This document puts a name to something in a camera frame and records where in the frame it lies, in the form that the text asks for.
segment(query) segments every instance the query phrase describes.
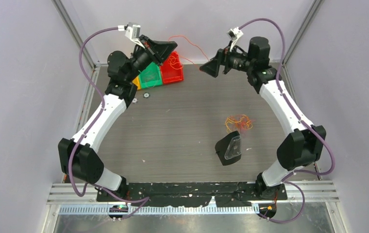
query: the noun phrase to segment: orange wire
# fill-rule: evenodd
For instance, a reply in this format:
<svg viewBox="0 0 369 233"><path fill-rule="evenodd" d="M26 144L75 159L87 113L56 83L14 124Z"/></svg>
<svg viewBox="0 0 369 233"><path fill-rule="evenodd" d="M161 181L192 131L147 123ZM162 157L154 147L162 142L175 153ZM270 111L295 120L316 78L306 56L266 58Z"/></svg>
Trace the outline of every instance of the orange wire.
<svg viewBox="0 0 369 233"><path fill-rule="evenodd" d="M276 190L276 195L275 195L275 198L273 199L273 201L275 202L275 209L277 209L277 196L278 196L278 193Z"/></svg>
<svg viewBox="0 0 369 233"><path fill-rule="evenodd" d="M183 58L183 59L185 59L185 60L190 61L193 65L195 65L195 66L196 66L196 68L197 68L197 69L199 69L199 66L198 66L197 64L195 64L194 62L192 62L190 59L187 59L187 58L185 58L185 57L183 57L183 56L181 56L181 55L179 55L179 57L181 57L181 58Z"/></svg>
<svg viewBox="0 0 369 233"><path fill-rule="evenodd" d="M176 70L182 69L182 67L179 67L179 68L174 67L174 65L177 65L177 64L179 64L180 66L182 66L182 63L180 61L177 61L177 58L176 57L169 57L168 61L169 61L170 67L172 67L173 69L176 69Z"/></svg>
<svg viewBox="0 0 369 233"><path fill-rule="evenodd" d="M230 133L232 130L229 127L229 124L235 124L236 128L249 130L253 128L252 121L249 119L249 117L245 114L239 115L239 120L235 119L235 117L230 116L226 118L225 126L226 126L226 132Z"/></svg>
<svg viewBox="0 0 369 233"><path fill-rule="evenodd" d="M203 53L204 57L209 61L209 58L208 58L208 57L207 57L207 55L203 52L203 50L202 50L198 45L195 45L195 44L193 44L192 42L190 42L190 40L189 40L186 36L184 36L184 35L173 35L173 36L169 37L168 41L170 41L170 39L171 39L171 38L176 38L176 37L182 37L182 38L186 39L186 40L189 42L189 44L191 44L191 45L193 45L193 46L197 47L197 48L200 50L200 52L202 52L202 53Z"/></svg>

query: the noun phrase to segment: white wall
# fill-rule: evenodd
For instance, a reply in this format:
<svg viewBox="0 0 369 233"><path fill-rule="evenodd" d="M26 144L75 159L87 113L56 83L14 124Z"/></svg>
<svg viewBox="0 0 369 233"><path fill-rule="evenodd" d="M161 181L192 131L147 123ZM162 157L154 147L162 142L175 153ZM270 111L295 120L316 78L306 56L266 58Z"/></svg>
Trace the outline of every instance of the white wall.
<svg viewBox="0 0 369 233"><path fill-rule="evenodd" d="M87 82L51 0L0 0L0 233L34 233Z"/></svg>
<svg viewBox="0 0 369 233"><path fill-rule="evenodd" d="M230 28L258 17L267 17L282 28L286 42L291 44L312 0L62 0L76 24L79 33L87 38L103 28L125 25L129 21L142 26L141 33L153 40L167 40L170 36L183 34L199 45L210 57L219 48L225 47ZM253 36L269 39L272 50L270 58L279 60L281 54L280 36L267 22L258 22L244 30L239 45L247 49ZM184 39L176 38L177 51L196 63L206 59L196 47ZM126 54L132 52L134 44L124 33L107 33L92 40L94 51L100 63L107 62L107 56L114 50Z"/></svg>
<svg viewBox="0 0 369 233"><path fill-rule="evenodd" d="M369 232L369 1L325 1L288 68L299 106L327 130L350 227Z"/></svg>

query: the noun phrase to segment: metal floor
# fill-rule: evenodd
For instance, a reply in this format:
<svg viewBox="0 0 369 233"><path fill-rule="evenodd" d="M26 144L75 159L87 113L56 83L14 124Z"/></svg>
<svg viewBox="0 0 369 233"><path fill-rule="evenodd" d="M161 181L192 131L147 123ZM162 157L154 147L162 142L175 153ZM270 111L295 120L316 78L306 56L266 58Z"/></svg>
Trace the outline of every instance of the metal floor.
<svg viewBox="0 0 369 233"><path fill-rule="evenodd" d="M99 73L100 90L109 81L106 69ZM148 99L143 98L145 92L150 93ZM284 139L275 114L243 72L212 78L186 65L182 83L139 90L136 98L98 152L105 166L128 182L255 181L276 160ZM99 103L95 93L89 114ZM214 147L227 135L226 118L237 114L253 119L253 128L242 136L241 160L222 166ZM316 177L298 174L290 180L303 179Z"/></svg>
<svg viewBox="0 0 369 233"><path fill-rule="evenodd" d="M301 203L278 203L275 219L291 219ZM104 215L62 215L55 233L332 233L325 203L310 202L302 216L287 224L267 222L255 214L134 216L112 222Z"/></svg>

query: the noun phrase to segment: metal frame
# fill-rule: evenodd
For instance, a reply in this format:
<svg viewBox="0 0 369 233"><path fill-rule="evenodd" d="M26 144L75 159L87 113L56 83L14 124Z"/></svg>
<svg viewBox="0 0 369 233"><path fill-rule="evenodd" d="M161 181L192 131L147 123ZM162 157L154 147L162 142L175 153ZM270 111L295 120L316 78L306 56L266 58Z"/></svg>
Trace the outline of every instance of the metal frame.
<svg viewBox="0 0 369 233"><path fill-rule="evenodd" d="M289 49L287 50L287 53L285 55L285 58L283 59L283 65L287 64L290 57L292 56L292 53L296 49L298 43L300 42L303 34L309 27L310 23L312 22L313 18L315 17L316 13L318 12L320 6L324 0L314 0L312 3L312 6L310 7L309 11L306 14L306 17L304 18L304 21L302 22L298 32L296 33L295 37L293 38L292 44L290 45Z"/></svg>
<svg viewBox="0 0 369 233"><path fill-rule="evenodd" d="M71 20L65 6L63 5L61 0L51 0L53 2L54 6L57 9L57 12L59 13L60 17L62 18L63 22L65 23L67 29L69 30L71 36L73 37L74 41L76 42L77 46L79 48L82 47L83 40L80 37L79 32L76 29L76 26L74 25L73 21ZM94 69L95 62L93 61L92 56L89 54L87 50L83 51L83 56L89 63L89 66L91 69Z"/></svg>
<svg viewBox="0 0 369 233"><path fill-rule="evenodd" d="M56 6L58 12L60 13L60 16L62 17L63 21L65 22L67 28L69 29L69 32L75 39L76 43L80 47L83 43L81 40L80 34L78 33L75 25L71 21L66 9L64 8L61 0L52 0L54 5ZM289 47L286 56L283 60L283 69L286 77L286 86L293 98L293 100L296 100L295 98L295 90L293 87L293 84L291 82L291 78L288 72L287 68L287 62L289 61L292 53L294 52L295 48L297 47L298 43L300 42L303 34L307 30L308 26L312 22L316 12L318 11L321 4L324 2L324 0L314 0L312 3L312 6L307 13L300 29L296 33L296 36ZM92 75L93 82L97 81L99 69L102 66L101 64L95 64L93 62L93 59L91 55L85 51L84 56L89 62L89 65L92 68L95 68L95 71ZM91 101L94 94L94 88L89 86L87 90L87 95L84 100L84 108L81 113L81 117L78 119L78 130L86 123L89 115L89 109L91 105ZM306 202L325 202L327 206L327 210L330 216L330 219L332 221L332 224L334 226L335 232L347 232L346 226L343 223L343 219L340 212L340 202L337 195L337 192L335 190L335 187L333 185L332 181L300 181L300 182L294 182L297 184L304 192ZM79 189L83 187L84 184L78 183L76 184ZM279 200L278 202L301 202L301 194L300 192L291 185L286 185L286 191L288 200ZM53 184L47 203L46 203L46 209L45 209L45 219L43 221L43 233L52 233L54 231L57 218L59 216L61 207L68 206L68 205L83 205L83 206L94 206L94 205L114 205L114 204L125 204L124 202L96 202L96 196L97 191L92 186L88 186L86 190L86 194L84 197L80 198L78 197L70 184L67 183L55 183ZM257 204L265 204L265 203L272 203L272 201L252 201L252 206L256 206ZM214 199L211 200L209 203L209 206L215 205L216 202ZM152 207L143 207L142 211L138 211L136 214L150 214L154 213L154 209L150 211Z"/></svg>
<svg viewBox="0 0 369 233"><path fill-rule="evenodd" d="M139 207L129 206L129 211L126 215L132 213ZM110 208L113 204L87 204L87 205L75 205L75 204L63 204L60 207L59 215L111 215ZM218 214L258 214L259 204L252 203L251 206L240 207L216 207L216 204L209 203L205 207L191 207L185 208L179 207L142 207L134 213L134 215L218 215Z"/></svg>
<svg viewBox="0 0 369 233"><path fill-rule="evenodd" d="M295 181L303 191L306 202L339 202L335 186L332 181ZM77 183L76 187L80 190L84 183ZM278 200L278 203L283 202L301 202L300 192L292 185L286 184L287 200ZM54 183L51 187L47 205L59 204L97 204L96 202L97 190L88 185L86 194L83 197L78 197L69 183ZM265 204L273 203L271 200L251 201L252 203ZM121 201L101 202L108 204L124 204ZM214 198L210 204L216 204Z"/></svg>

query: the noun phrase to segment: purple cable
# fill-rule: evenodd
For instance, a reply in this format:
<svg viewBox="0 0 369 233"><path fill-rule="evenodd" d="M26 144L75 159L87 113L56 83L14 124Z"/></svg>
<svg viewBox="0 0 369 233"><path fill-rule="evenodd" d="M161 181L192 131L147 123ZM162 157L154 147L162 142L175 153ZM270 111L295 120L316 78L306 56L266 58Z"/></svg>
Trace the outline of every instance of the purple cable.
<svg viewBox="0 0 369 233"><path fill-rule="evenodd" d="M284 181L284 183L293 185L293 186L295 186L299 190L299 192L302 194L302 198L303 198L302 206L301 206L301 209L299 210L299 213L294 218L292 218L290 220L276 220L276 219L269 218L269 221L271 221L271 222L275 222L275 223L289 223L289 222L293 222L294 220L298 219L300 217L300 215L302 214L302 212L303 212L303 209L304 209L304 193L303 193L303 191L295 183L292 183L292 182L289 182L289 181ZM259 213L259 216L262 217L262 218L266 218L266 219L268 218L268 217L266 217L266 213L264 215L261 214L261 213Z"/></svg>
<svg viewBox="0 0 369 233"><path fill-rule="evenodd" d="M99 90L99 88L94 84L94 82L89 78L89 75L87 74L87 72L85 71L84 67L83 67L83 61L82 61L82 55L83 55L83 50L86 46L86 44L89 42L89 40L91 40L93 37L104 33L104 32L108 32L108 31L113 31L113 30L118 30L118 27L114 27L114 28L107 28L107 29L103 29L100 30L98 32L93 33L91 36L89 36L82 44L82 46L80 47L80 51L79 51L79 65L80 65L80 69L82 69L82 72L84 74L84 77L89 81L90 85L92 85L95 90L97 91L97 93L100 96L101 99L101 108L99 113L97 114L97 116L93 119L93 121L90 123L90 125L86 128L86 130L83 132L82 136L79 138L79 140L77 140L76 145L73 147L73 149L71 150L70 153L70 158L69 158L69 164L68 164L68 172L69 172L69 179L70 179L70 183L71 186L73 187L74 192L76 193L77 196L79 197L83 197L84 194L86 193L86 188L87 188L87 183L84 184L83 187L83 191L82 193L79 192L79 190L76 187L76 184L74 183L74 178L73 178L73 158L74 158L74 154L76 153L76 149L77 147L79 147L81 141L83 140L83 137L86 136L86 134L89 132L89 130L93 127L93 125L96 123L96 121L99 119L99 117L101 116L101 114L103 113L104 110L104 95L103 93Z"/></svg>
<svg viewBox="0 0 369 233"><path fill-rule="evenodd" d="M105 190L106 192L108 192L110 195L112 195L112 197L116 197L116 195L114 195L113 193L111 193L111 192L109 192L109 190ZM149 197L147 197L147 198L144 198L144 199L146 199L143 203L141 203L133 212L131 212L130 214L128 214L127 216L124 216L124 217L122 217L122 218L120 218L120 221L122 221L122 220L125 220L125 219L127 219L127 218L130 218L134 213L136 213L140 208L142 208L145 204L146 204L146 202L149 200ZM92 228L90 228L89 230L86 230L86 231L72 231L72 230L69 230L69 232L71 232L71 233L89 233L89 232L92 232L92 230L93 229L96 229L97 227L100 227L100 226L102 226L103 224L105 224L105 223L107 223L107 222L111 222L111 220L105 220L105 221L103 221L103 222L101 222L101 223L99 223L99 224L97 224L96 226L94 226L94 227L92 227ZM65 233L66 232L66 230L68 229L68 227L69 227L69 224L70 224L70 222L68 222L66 225L65 225L65 228L63 229L63 233Z"/></svg>
<svg viewBox="0 0 369 233"><path fill-rule="evenodd" d="M298 120L300 121L300 123L302 123L302 125L304 125L324 145L324 147L327 149L327 151L329 153L329 156L330 156L330 158L332 160L332 165L331 165L330 169L327 170L327 171L325 171L325 172L314 172L314 171L307 171L307 170L296 170L296 172L310 173L310 174L317 175L317 176L328 175L328 174L332 173L332 171L334 170L334 168L336 166L336 160L335 160L335 156L333 155L332 149L329 147L329 145L326 143L326 141L315 130L313 130L312 127L310 127L310 125L308 125L306 122L304 122L301 119L299 113L293 107L292 103L289 101L289 99L287 98L286 94L283 93L283 88L280 85L279 75L280 75L280 70L282 69L282 62L283 62L283 59L285 57L286 44L285 44L285 36L283 35L283 32L280 29L279 25L277 25L276 22L274 22L273 20L270 20L268 18L256 18L256 19L250 20L249 22L243 24L242 26L239 27L239 29L242 30L242 28L246 27L247 25L249 25L249 24L251 24L253 22L257 22L257 21L266 21L266 22L269 22L269 23L273 24L277 28L277 30L279 31L280 37L282 38L282 56L280 58L279 67L277 68L277 72L276 72L276 77L277 77L276 78L276 84L277 84L277 87L278 87L279 91L281 92L281 94L283 95L283 98L285 99L286 103L289 105L289 108L292 110L292 112L298 118ZM290 176L292 176L292 174L293 173L290 173L289 175L287 175L285 177L285 179L287 179Z"/></svg>
<svg viewBox="0 0 369 233"><path fill-rule="evenodd" d="M73 187L74 192L76 193L76 195L78 195L79 197L83 197L86 193L86 188L87 188L87 183L84 184L83 187L83 191L80 193L79 190L76 187L76 184L74 183L74 178L73 178L73 170L72 170L72 164L73 164L73 158L74 158L74 154L76 153L76 149L77 147L80 145L81 141L83 140L83 138L86 136L86 134L89 132L89 130L93 127L93 125L96 123L96 121L99 119L99 117L101 116L101 114L104 111L104 107L105 107L105 103L104 103L104 95L103 93L99 90L99 88L94 84L94 82L89 78L89 75L87 74L87 72L85 71L84 67L83 67L83 62L82 62L82 55L83 55L83 50L86 46L86 44L89 42L89 40L91 40L93 37L104 33L104 32L108 32L108 31L114 31L114 30L118 30L118 27L114 27L114 28L107 28L107 29L103 29L100 30L98 32L93 33L91 36L89 36L82 44L82 46L80 47L80 51L79 51L79 65L80 68L82 69L83 75L84 77L89 81L90 85L92 85L95 90L97 91L97 93L100 96L101 99L101 108L99 113L97 114L97 116L93 119L93 121L90 123L90 125L86 128L86 130L83 132L82 136L77 140L75 146L73 147L71 154L70 154L70 158L69 158L69 164L68 164L68 173L69 173L69 179L70 179L70 183L71 186ZM129 203L139 203L139 202L143 202L135 211L133 211L132 213L128 214L126 217L123 217L122 219L126 219L129 218L130 216L132 216L132 214L134 214L136 211L138 211L148 200L149 197L140 199L140 200L124 200L118 196L116 196L115 194L113 194L111 191L109 191L106 188L102 188L104 191L106 191L107 193L109 193L113 198L119 200L119 201L123 201L123 202L129 202Z"/></svg>

